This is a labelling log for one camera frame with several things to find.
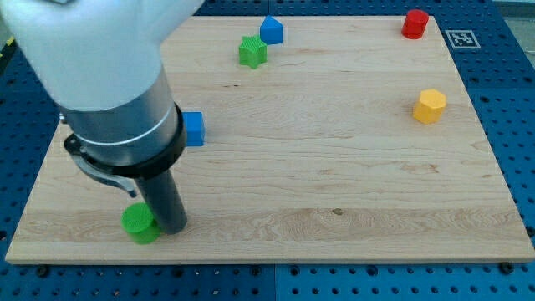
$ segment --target wooden table surface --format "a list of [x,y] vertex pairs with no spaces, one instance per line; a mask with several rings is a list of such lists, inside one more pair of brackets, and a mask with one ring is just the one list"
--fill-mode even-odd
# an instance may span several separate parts
[[[283,45],[238,64],[262,18],[191,18],[162,47],[176,102],[206,145],[173,167],[189,223],[135,245],[122,211],[63,150],[59,125],[9,248],[10,263],[479,263],[535,252],[433,18],[279,20]],[[411,116],[446,94],[439,123]]]

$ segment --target black cylinder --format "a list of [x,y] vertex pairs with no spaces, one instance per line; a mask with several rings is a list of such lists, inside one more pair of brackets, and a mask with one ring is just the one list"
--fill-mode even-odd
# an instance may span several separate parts
[[135,183],[163,232],[175,234],[186,226],[186,212],[169,170],[148,180],[137,178]]

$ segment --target wood grain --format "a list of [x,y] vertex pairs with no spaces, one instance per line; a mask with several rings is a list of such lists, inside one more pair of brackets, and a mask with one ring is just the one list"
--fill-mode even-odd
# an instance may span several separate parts
[[[433,18],[283,18],[285,42],[237,63],[261,18],[191,18],[162,47],[206,145],[173,173],[189,222],[148,246],[120,228],[140,199],[102,186],[63,149],[59,125],[9,248],[10,263],[526,262],[532,244]],[[448,97],[439,123],[411,110]]]

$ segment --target green block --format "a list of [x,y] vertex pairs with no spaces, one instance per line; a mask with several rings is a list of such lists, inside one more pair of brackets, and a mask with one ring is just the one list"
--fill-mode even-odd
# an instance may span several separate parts
[[161,233],[150,208],[144,202],[126,208],[121,225],[130,238],[139,244],[154,242]]
[[259,35],[242,37],[240,45],[240,64],[256,69],[259,64],[268,61],[268,46]]

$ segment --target yellow block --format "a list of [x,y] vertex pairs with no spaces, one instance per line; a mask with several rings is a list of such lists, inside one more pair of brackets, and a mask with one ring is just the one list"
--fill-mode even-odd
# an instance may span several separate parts
[[420,98],[412,110],[412,116],[421,123],[437,122],[446,107],[446,96],[435,89],[420,92]]
[[11,38],[8,38],[8,41],[6,42],[6,45],[7,45],[7,46],[11,46],[11,44],[12,44],[13,42],[15,42],[15,37],[14,37],[14,36],[12,36]]

